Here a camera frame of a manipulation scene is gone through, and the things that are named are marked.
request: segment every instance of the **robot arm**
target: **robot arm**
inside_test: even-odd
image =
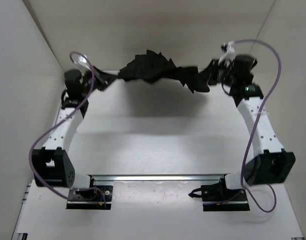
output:
[[[156,58],[161,58],[161,56],[160,54],[154,55]],[[140,74],[146,76],[146,81],[149,83],[165,77],[178,79],[183,85],[187,84],[192,92],[207,92],[208,85],[221,84],[223,88],[226,85],[230,87],[230,91],[226,94],[234,99],[249,132],[252,131],[264,97],[260,87],[252,82],[254,76],[251,70],[257,64],[255,58],[248,54],[241,54],[237,55],[233,61],[229,61],[229,64],[224,59],[213,59],[209,66],[200,73],[195,73],[195,69],[191,68],[185,68],[183,71],[182,67],[173,65],[169,68],[165,67],[170,63],[173,64],[171,61],[165,61],[165,65],[160,66],[157,72],[147,70],[146,73],[142,66],[152,66],[152,64],[137,64],[136,61],[133,61],[128,64],[128,67],[121,69],[119,75],[107,74],[94,67],[95,89],[104,91],[121,76],[127,76],[126,81],[129,81],[138,78]],[[188,79],[190,80],[183,79],[181,76],[183,73],[189,73]],[[82,102],[90,90],[90,80],[90,71],[87,71],[84,76],[77,69],[65,73],[66,93],[64,92],[62,95],[58,121],[68,116]],[[33,151],[32,163],[36,171],[50,186],[91,187],[91,176],[75,173],[67,155],[72,138],[84,119],[87,107],[88,102],[56,128],[41,149]],[[254,158],[246,164],[244,171],[246,186],[283,183],[295,162],[294,154],[286,152],[279,142],[265,108],[263,108],[261,115],[253,140]],[[240,176],[240,172],[225,175],[221,187],[227,190],[241,189]],[[35,181],[39,187],[43,186],[37,178]]]
[[[117,76],[95,69],[95,89],[106,90]],[[83,76],[77,69],[65,73],[66,90],[61,97],[61,109],[57,122],[62,121],[83,101],[90,90],[91,72]],[[39,175],[52,187],[89,188],[91,176],[79,174],[67,155],[69,146],[80,123],[83,121],[88,108],[88,101],[72,117],[54,129],[41,149],[32,153],[32,163]],[[35,177],[36,185],[43,184]]]

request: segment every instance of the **white enclosure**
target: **white enclosure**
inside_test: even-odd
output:
[[[73,67],[70,51],[85,53],[102,70],[120,69],[146,49],[177,66],[202,69],[220,56],[222,42],[246,38],[265,40],[281,54],[283,74],[267,109],[280,141],[297,158],[286,187],[306,237],[306,0],[24,3],[0,0],[0,240],[10,239],[15,227],[32,179],[28,149],[56,116],[62,73]],[[258,58],[255,81],[266,93],[277,73],[273,55],[252,44],[236,50]],[[73,140],[70,155],[79,171],[219,174],[240,168],[246,125],[218,88],[194,95],[176,82],[119,82],[112,88],[91,97]],[[157,108],[156,101],[166,107]],[[166,160],[156,163],[163,153]],[[229,161],[231,155],[236,159]],[[81,157],[91,159],[88,165]],[[97,159],[106,160],[101,165]]]

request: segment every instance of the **black cloth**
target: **black cloth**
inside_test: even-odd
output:
[[[157,54],[151,50],[147,50],[146,54],[136,55],[118,75],[103,74],[124,79],[126,82],[141,79],[149,84],[159,79],[173,79],[179,80],[183,86],[187,85],[192,93],[210,91],[207,86],[210,77],[208,70],[198,73],[197,66],[176,67],[172,59],[167,60],[161,53]]]

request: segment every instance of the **black mounting plate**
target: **black mounting plate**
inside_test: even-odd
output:
[[[82,196],[75,194],[76,188],[72,188],[68,193],[68,201],[66,209],[84,209],[84,210],[110,210],[112,206],[113,186],[112,185],[95,185],[102,190],[105,195],[106,207],[103,204],[103,199],[98,194],[96,198],[88,200]]]
[[[216,186],[202,185],[202,200],[204,212],[233,212],[233,211],[249,211],[249,204],[246,192],[240,189],[226,191],[225,194],[209,194],[215,191]],[[207,204],[213,202],[221,202],[231,199],[221,204]]]

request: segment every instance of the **white tabletop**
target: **white tabletop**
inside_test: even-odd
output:
[[[192,94],[169,79],[119,80],[89,99],[69,157],[85,174],[231,173],[241,168],[248,138],[219,86]]]
[[[220,87],[192,94],[179,82],[117,81],[96,92],[69,150],[75,170],[85,174],[219,174],[241,168],[249,137],[234,101]],[[283,240],[302,237],[283,184],[277,209],[203,212],[187,194],[199,181],[115,181],[112,209],[65,209],[66,201],[32,184],[18,233],[27,240],[134,239]],[[267,186],[254,195],[273,205]]]

